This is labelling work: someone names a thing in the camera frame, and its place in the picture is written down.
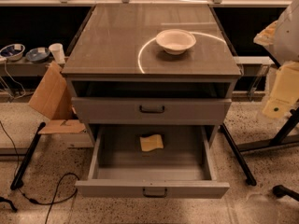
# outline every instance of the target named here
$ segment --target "black stand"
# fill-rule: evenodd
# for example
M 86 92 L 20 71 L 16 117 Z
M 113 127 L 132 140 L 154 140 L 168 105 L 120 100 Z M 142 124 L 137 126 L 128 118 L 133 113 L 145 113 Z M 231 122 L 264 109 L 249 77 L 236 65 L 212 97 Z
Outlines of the black stand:
M 11 209 L 14 211 L 14 212 L 17 212 L 18 209 L 13 205 L 12 201 L 9 200 L 9 199 L 5 199 L 3 197 L 0 197 L 0 203 L 8 203 L 11 207 Z
M 288 121 L 284 124 L 284 126 L 279 130 L 279 132 L 276 134 L 276 136 L 273 139 L 267 139 L 257 142 L 251 142 L 241 145 L 236 145 L 234 139 L 230 135 L 229 131 L 225 127 L 225 124 L 221 125 L 221 130 L 223 131 L 229 145 L 231 146 L 240 166 L 243 169 L 244 174 L 246 175 L 247 183 L 249 185 L 255 186 L 256 181 L 247 166 L 246 162 L 244 161 L 244 158 L 241 154 L 241 152 L 245 151 L 251 151 L 261 148 L 267 148 L 267 147 L 278 147 L 283 146 L 291 143 L 298 143 L 299 142 L 299 135 L 290 135 L 288 134 L 291 132 L 293 128 L 298 124 L 299 122 L 299 107 L 296 110 L 291 110 L 291 117 L 288 119 Z M 295 200 L 298 201 L 298 193 L 293 192 L 287 188 L 284 188 L 282 185 L 278 185 L 273 187 L 273 192 L 278 197 L 282 197 L 284 195 L 289 195 L 293 197 Z
M 26 155 L 24 157 L 24 159 L 22 160 L 21 166 L 18 170 L 18 173 L 15 175 L 15 178 L 12 181 L 12 184 L 10 186 L 10 189 L 15 190 L 15 189 L 19 189 L 22 185 L 23 182 L 21 181 L 22 176 L 24 175 L 26 168 L 31 160 L 32 155 L 34 154 L 35 150 L 36 150 L 36 146 L 38 144 L 39 138 L 40 138 L 40 134 L 38 134 L 38 132 L 44 128 L 46 126 L 46 123 L 42 122 L 39 127 L 37 128 L 36 131 L 36 135 L 31 143 L 31 145 L 29 146 Z

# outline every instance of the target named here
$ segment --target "closed drawer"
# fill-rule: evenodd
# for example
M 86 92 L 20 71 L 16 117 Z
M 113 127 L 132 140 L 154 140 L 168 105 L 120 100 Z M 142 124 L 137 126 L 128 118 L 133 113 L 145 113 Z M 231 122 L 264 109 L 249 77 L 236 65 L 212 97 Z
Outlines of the closed drawer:
M 222 124 L 230 99 L 73 98 L 86 123 Z
M 157 133 L 164 148 L 142 152 L 139 137 Z M 105 125 L 100 127 L 88 179 L 76 183 L 84 196 L 220 198 L 202 126 Z

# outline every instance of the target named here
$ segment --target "concrete floor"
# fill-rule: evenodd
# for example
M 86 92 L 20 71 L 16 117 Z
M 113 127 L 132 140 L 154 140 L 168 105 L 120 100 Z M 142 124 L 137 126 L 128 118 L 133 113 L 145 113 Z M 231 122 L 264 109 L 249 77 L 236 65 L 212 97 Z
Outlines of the concrete floor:
M 233 102 L 225 123 L 237 144 L 271 138 L 285 122 L 286 119 L 262 119 L 262 106 L 263 102 Z M 38 124 L 47 121 L 26 100 L 3 100 L 0 120 L 17 147 L 28 147 Z M 0 147 L 12 147 L 2 129 Z M 86 198 L 78 193 L 65 203 L 55 204 L 48 223 L 299 223 L 299 202 L 272 194 L 278 184 L 299 191 L 299 146 L 244 153 L 257 180 L 255 187 L 246 184 L 222 133 L 216 135 L 211 151 L 218 180 L 230 184 L 219 200 Z M 49 203 L 63 174 L 73 172 L 86 178 L 92 152 L 90 148 L 68 148 L 58 134 L 42 136 L 22 179 L 21 191 L 29 198 Z M 0 196 L 10 199 L 19 209 L 13 213 L 8 204 L 0 203 L 0 223 L 45 223 L 48 206 L 29 203 L 19 191 L 10 190 L 16 165 L 15 160 L 0 161 Z M 57 199 L 68 197 L 74 183 L 74 177 L 66 178 Z

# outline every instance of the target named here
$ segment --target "cup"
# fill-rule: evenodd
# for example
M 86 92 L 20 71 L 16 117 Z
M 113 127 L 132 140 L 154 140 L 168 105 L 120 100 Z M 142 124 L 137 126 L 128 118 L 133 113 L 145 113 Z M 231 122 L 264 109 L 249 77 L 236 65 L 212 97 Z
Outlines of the cup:
M 56 63 L 65 63 L 63 44 L 54 43 L 49 46 L 49 50 L 52 53 Z

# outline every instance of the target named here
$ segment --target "yellow sponge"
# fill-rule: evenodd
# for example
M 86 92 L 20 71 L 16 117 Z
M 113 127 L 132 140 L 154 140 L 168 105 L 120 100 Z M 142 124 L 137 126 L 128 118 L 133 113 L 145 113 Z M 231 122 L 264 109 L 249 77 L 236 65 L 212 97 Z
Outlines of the yellow sponge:
M 140 144 L 143 152 L 149 152 L 156 148 L 164 148 L 162 137 L 159 134 L 140 137 Z

